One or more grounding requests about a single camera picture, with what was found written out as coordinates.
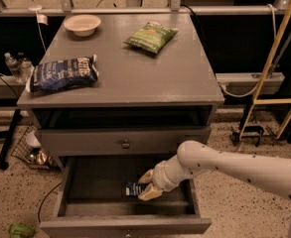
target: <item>open drawer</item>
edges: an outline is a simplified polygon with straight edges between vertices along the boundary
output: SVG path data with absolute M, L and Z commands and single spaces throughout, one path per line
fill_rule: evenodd
M 41 223 L 51 237 L 202 234 L 209 219 L 199 215 L 194 183 L 184 181 L 149 201 L 125 194 L 169 154 L 81 156 L 68 159 L 54 216 Z

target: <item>tabletop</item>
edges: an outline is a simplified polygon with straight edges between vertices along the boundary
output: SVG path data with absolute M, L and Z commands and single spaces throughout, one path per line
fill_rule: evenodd
M 53 93 L 25 90 L 17 103 L 20 108 L 223 103 L 189 14 L 97 16 L 101 24 L 89 37 L 77 37 L 61 25 L 41 62 L 97 55 L 98 82 Z M 147 22 L 179 30 L 157 55 L 124 43 Z

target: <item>drawer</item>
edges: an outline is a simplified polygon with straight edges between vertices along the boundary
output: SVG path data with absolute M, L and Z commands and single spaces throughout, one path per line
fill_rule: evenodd
M 38 138 L 51 156 L 176 153 L 186 140 L 206 143 L 210 126 L 39 130 Z
M 171 155 L 81 156 L 68 159 L 54 216 L 41 223 L 51 237 L 202 234 L 209 219 L 199 215 L 191 180 L 149 201 L 125 195 L 136 181 Z

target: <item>bottle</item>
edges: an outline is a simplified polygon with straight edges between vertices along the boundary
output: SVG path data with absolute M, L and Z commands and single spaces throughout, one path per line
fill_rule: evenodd
M 12 72 L 13 76 L 15 77 L 15 80 L 19 83 L 22 82 L 21 78 L 21 71 L 20 71 L 20 64 L 17 59 L 12 57 L 10 53 L 5 53 L 5 62 L 10 71 Z
M 21 59 L 19 63 L 20 63 L 20 70 L 21 70 L 20 72 L 21 72 L 22 81 L 26 82 L 33 73 L 33 69 L 34 69 L 33 63 L 28 58 Z

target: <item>small package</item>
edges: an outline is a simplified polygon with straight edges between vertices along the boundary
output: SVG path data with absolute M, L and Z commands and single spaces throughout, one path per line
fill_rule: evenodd
M 143 192 L 148 184 L 128 181 L 125 183 L 125 195 L 136 197 Z
M 41 63 L 35 67 L 26 89 L 31 92 L 57 91 L 88 86 L 98 79 L 95 62 L 96 55 Z
M 124 43 L 144 51 L 158 54 L 177 33 L 178 29 L 170 29 L 157 22 L 148 22 Z

